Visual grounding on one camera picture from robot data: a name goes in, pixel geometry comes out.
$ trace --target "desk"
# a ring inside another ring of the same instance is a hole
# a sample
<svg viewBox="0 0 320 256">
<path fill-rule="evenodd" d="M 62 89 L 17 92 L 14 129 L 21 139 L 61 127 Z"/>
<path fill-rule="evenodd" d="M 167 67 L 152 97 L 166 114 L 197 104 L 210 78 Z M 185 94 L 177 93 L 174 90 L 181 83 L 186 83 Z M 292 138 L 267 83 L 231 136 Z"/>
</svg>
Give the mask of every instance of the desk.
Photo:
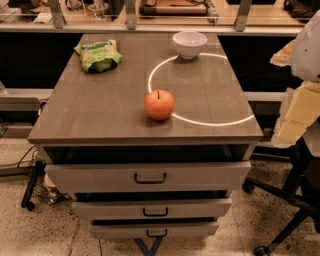
<svg viewBox="0 0 320 256">
<path fill-rule="evenodd" d="M 216 11 L 220 16 L 217 26 L 233 26 L 237 17 L 239 5 L 229 5 L 226 0 L 216 0 L 213 1 L 213 4 L 215 5 Z M 65 16 L 67 25 L 77 25 L 78 27 L 72 27 L 72 29 L 80 29 L 80 31 L 82 32 L 90 30 L 97 31 L 99 29 L 104 29 L 104 31 L 108 29 L 123 30 L 123 26 L 126 25 L 126 8 L 123 8 L 118 18 L 112 21 L 110 17 L 107 16 L 105 17 L 105 19 L 93 18 L 93 14 L 90 10 L 87 9 L 87 5 L 85 5 L 84 9 L 79 11 L 68 10 L 64 2 L 61 3 L 60 6 L 62 9 L 62 13 Z M 156 27 L 163 25 L 168 26 L 167 30 L 172 25 L 189 25 L 193 27 L 201 26 L 204 29 L 214 27 L 213 24 L 208 21 L 207 17 L 145 17 L 139 14 L 139 6 L 140 0 L 136 0 L 135 14 L 137 17 L 137 26 L 147 25 Z M 8 11 L 9 9 L 7 10 L 7 13 L 1 13 L 0 16 L 3 19 L 6 18 L 9 14 Z M 34 26 L 33 29 L 49 29 L 49 27 L 45 26 L 45 24 L 41 24 L 42 26 L 39 26 L 39 24 L 36 25 L 37 26 Z M 277 27 L 303 27 L 304 23 L 291 18 L 288 12 L 283 9 L 283 0 L 277 0 L 274 5 L 252 5 L 250 8 L 247 25 L 259 26 L 261 28 L 263 28 L 264 26 L 273 26 L 276 30 Z"/>
<path fill-rule="evenodd" d="M 94 237 L 213 235 L 230 207 L 262 133 L 217 36 L 207 36 L 203 54 L 184 60 L 171 33 L 83 35 L 82 44 L 116 39 L 121 63 L 87 74 L 74 53 L 29 141 Z M 144 111 L 149 81 L 175 98 L 166 121 Z"/>
</svg>

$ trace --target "wooden tabletop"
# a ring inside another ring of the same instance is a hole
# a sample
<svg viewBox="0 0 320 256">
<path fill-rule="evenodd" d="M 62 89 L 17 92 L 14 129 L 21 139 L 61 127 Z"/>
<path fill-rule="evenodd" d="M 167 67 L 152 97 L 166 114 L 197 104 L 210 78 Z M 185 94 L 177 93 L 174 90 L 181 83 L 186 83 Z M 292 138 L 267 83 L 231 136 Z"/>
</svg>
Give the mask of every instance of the wooden tabletop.
<svg viewBox="0 0 320 256">
<path fill-rule="evenodd" d="M 84 35 L 81 44 L 117 40 L 121 63 L 112 70 L 89 74 L 74 53 L 30 134 L 30 142 L 257 141 L 261 130 L 247 98 L 217 36 L 210 33 L 207 37 L 202 55 L 185 60 L 177 56 L 170 33 Z M 144 99 L 148 86 L 174 96 L 174 116 L 162 122 L 147 116 Z"/>
</svg>

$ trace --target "metal bar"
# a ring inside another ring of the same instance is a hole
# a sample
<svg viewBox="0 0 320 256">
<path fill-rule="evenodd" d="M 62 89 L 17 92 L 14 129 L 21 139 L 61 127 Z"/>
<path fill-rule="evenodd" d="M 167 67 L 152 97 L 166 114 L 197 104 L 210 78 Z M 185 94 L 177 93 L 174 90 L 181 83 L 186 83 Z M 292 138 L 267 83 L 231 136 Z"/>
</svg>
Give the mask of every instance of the metal bar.
<svg viewBox="0 0 320 256">
<path fill-rule="evenodd" d="M 286 200 L 284 193 L 283 193 L 282 189 L 280 189 L 280 188 L 277 188 L 277 187 L 269 185 L 269 184 L 265 184 L 259 180 L 252 179 L 250 177 L 247 177 L 246 182 L 249 182 L 250 184 L 253 184 L 256 187 L 261 188 L 274 196 L 277 196 L 277 197 L 280 197 L 280 198 Z"/>
<path fill-rule="evenodd" d="M 0 177 L 30 174 L 32 167 L 12 167 L 0 169 Z"/>
<path fill-rule="evenodd" d="M 48 0 L 50 11 L 52 14 L 53 25 L 55 28 L 63 28 L 66 20 L 62 14 L 59 0 Z"/>
<path fill-rule="evenodd" d="M 243 92 L 248 101 L 261 101 L 261 102 L 281 102 L 285 93 L 284 92 Z"/>
<path fill-rule="evenodd" d="M 252 0 L 240 1 L 239 11 L 234 23 L 235 31 L 242 32 L 245 30 L 251 4 L 252 4 Z"/>
<path fill-rule="evenodd" d="M 279 246 L 279 244 L 281 244 L 307 217 L 308 214 L 304 210 L 299 210 L 289 224 L 268 246 L 268 252 L 273 252 Z"/>
<path fill-rule="evenodd" d="M 125 5 L 127 12 L 127 28 L 129 30 L 135 30 L 137 27 L 136 0 L 125 0 Z"/>
<path fill-rule="evenodd" d="M 183 26 L 183 25 L 139 25 L 135 30 L 140 32 L 179 32 L 181 30 L 192 29 L 199 32 L 216 33 L 217 35 L 231 36 L 291 36 L 296 37 L 303 26 L 250 26 L 243 32 L 235 31 L 233 26 Z M 52 25 L 41 24 L 1 24 L 0 32 L 37 32 L 37 33 L 112 33 L 128 31 L 125 24 L 106 24 L 97 26 L 96 24 L 66 24 L 63 29 L 57 30 Z"/>
<path fill-rule="evenodd" d="M 139 247 L 140 251 L 143 253 L 144 256 L 155 256 L 160 247 L 162 239 L 163 237 L 155 238 L 150 250 L 148 250 L 146 244 L 142 241 L 141 238 L 135 238 L 134 242 Z"/>
<path fill-rule="evenodd" d="M 32 85 L 25 86 L 27 89 L 7 88 L 8 93 L 1 95 L 0 98 L 37 98 L 39 101 L 45 101 L 53 91 L 53 89 L 31 89 Z"/>
</svg>

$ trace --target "office chair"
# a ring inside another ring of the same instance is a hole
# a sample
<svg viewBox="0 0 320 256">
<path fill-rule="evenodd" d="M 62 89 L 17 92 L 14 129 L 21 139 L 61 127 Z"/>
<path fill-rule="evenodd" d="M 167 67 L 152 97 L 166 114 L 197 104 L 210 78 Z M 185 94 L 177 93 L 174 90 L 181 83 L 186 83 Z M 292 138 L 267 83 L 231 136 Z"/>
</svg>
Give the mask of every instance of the office chair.
<svg viewBox="0 0 320 256">
<path fill-rule="evenodd" d="M 266 246 L 255 248 L 256 256 L 270 255 L 307 217 L 314 221 L 314 227 L 320 234 L 320 158 L 312 156 L 303 138 L 295 146 L 285 150 L 289 153 L 292 168 L 281 189 L 262 181 L 247 177 L 242 189 L 252 193 L 255 187 L 282 198 L 299 210 L 279 235 Z"/>
</svg>

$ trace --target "white bowl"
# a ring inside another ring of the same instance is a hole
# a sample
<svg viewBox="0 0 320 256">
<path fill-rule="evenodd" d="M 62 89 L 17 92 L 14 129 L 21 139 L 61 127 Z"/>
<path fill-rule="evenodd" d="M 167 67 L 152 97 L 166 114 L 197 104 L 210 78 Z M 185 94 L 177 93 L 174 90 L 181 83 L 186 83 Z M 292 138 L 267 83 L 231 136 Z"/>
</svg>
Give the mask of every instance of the white bowl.
<svg viewBox="0 0 320 256">
<path fill-rule="evenodd" d="M 94 4 L 90 4 L 88 6 L 88 9 L 93 12 L 93 15 L 95 17 L 103 17 L 103 15 L 107 13 L 107 10 L 109 9 L 109 5 L 105 3 L 104 9 L 96 9 L 96 6 Z"/>
<path fill-rule="evenodd" d="M 182 58 L 193 59 L 199 55 L 208 38 L 196 31 L 182 31 L 173 35 L 173 42 Z"/>
</svg>

